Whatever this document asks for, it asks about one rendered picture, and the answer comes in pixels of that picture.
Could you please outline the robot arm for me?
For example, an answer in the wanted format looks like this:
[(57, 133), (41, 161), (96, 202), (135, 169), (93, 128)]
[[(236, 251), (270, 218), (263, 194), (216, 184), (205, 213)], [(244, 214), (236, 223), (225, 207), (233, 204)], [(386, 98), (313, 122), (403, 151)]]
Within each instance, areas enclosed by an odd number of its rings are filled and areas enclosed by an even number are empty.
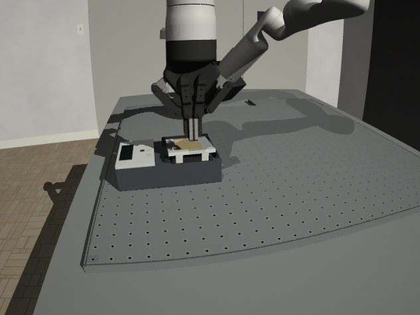
[[(369, 0), (290, 0), (283, 13), (270, 7), (219, 63), (220, 75), (236, 82), (268, 50), (262, 31), (281, 41), (322, 23), (363, 15), (368, 7)], [(215, 0), (167, 0), (160, 39), (217, 39)]]

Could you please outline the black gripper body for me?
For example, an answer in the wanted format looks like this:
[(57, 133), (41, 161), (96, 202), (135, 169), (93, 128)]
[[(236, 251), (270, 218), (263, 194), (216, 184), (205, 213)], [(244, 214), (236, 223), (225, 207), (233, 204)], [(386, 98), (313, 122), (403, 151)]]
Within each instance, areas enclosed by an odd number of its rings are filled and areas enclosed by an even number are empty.
[(217, 66), (217, 39), (166, 41), (166, 67), (163, 77), (176, 94), (181, 95), (180, 76), (189, 78), (190, 96), (196, 96), (197, 77), (207, 77), (205, 94), (220, 75)]

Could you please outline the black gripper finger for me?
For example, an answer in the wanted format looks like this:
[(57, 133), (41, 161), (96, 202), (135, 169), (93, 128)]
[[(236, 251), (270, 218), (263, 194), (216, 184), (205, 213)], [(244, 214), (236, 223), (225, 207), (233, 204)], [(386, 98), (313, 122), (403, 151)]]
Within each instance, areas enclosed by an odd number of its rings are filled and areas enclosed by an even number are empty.
[(197, 77), (197, 93), (193, 95), (193, 129), (194, 129), (194, 141), (198, 141), (198, 137), (202, 135), (202, 117), (205, 114), (211, 114), (215, 111), (218, 105), (222, 102), (224, 97), (229, 93), (233, 87), (233, 83), (221, 75), (219, 75), (215, 84), (215, 91), (205, 101), (205, 86), (207, 77), (204, 74), (199, 74)]
[(180, 76), (181, 106), (178, 106), (167, 94), (167, 81), (162, 77), (151, 86), (153, 94), (174, 115), (183, 117), (183, 132), (190, 142), (194, 141), (193, 117), (191, 111), (191, 97), (189, 91), (189, 78), (187, 75)]

